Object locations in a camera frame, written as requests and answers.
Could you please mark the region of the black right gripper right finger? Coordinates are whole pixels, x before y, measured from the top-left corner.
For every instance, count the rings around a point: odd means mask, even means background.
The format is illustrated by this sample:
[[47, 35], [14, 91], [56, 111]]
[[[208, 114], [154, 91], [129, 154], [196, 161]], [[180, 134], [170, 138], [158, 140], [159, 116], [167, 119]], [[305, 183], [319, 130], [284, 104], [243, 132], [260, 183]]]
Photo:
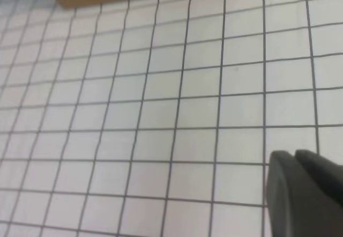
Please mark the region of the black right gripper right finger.
[[342, 206], [342, 167], [308, 150], [297, 150], [295, 158], [316, 185]]

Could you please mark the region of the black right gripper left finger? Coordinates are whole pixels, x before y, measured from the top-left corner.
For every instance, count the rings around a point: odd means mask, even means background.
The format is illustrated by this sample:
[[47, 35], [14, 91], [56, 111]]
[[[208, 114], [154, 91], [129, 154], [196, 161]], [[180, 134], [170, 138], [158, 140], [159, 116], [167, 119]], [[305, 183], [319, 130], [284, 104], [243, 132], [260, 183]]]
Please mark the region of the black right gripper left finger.
[[271, 153], [266, 201], [272, 236], [342, 236], [342, 206], [316, 185], [295, 155]]

